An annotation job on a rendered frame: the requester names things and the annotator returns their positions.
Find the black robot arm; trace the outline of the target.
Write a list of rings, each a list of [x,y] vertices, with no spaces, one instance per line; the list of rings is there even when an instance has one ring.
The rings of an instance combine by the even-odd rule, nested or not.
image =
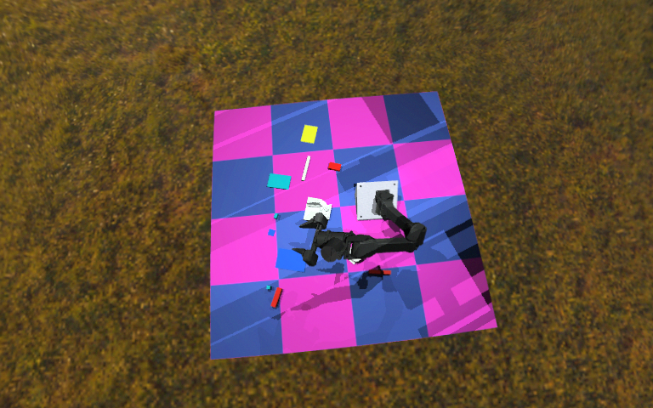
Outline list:
[[[370,235],[350,232],[333,232],[331,240],[321,249],[322,258],[328,263],[336,260],[371,258],[377,253],[414,252],[423,244],[427,228],[413,223],[394,206],[395,195],[390,190],[377,190],[376,213],[390,218],[404,233],[405,238],[376,239]],[[351,247],[352,244],[352,247]],[[350,253],[351,248],[351,253]]]

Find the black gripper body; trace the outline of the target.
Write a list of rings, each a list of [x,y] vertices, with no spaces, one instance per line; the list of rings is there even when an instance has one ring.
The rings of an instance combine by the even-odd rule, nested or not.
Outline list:
[[[328,220],[325,215],[321,212],[315,214],[316,227],[315,236],[310,250],[306,250],[303,255],[303,261],[308,264],[310,267],[316,266],[318,255],[315,253],[317,247],[322,249],[330,240],[332,233],[329,229],[327,231],[322,231],[327,228]]]

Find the blue flat square plate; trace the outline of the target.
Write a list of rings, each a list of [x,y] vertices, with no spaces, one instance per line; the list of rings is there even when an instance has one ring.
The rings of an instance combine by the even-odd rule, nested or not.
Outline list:
[[[280,269],[304,272],[305,262],[303,261],[301,254],[293,250],[279,248],[275,267]]]

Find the cyan flat plate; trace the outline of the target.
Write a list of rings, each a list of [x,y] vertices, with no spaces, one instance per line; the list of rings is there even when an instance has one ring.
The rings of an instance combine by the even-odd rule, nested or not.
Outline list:
[[[289,190],[292,176],[270,173],[267,187]]]

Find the yellow rectangular block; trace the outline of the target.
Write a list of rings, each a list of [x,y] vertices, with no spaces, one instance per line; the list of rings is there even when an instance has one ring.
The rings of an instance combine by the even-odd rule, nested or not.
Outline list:
[[[305,126],[301,141],[314,143],[317,127]]]

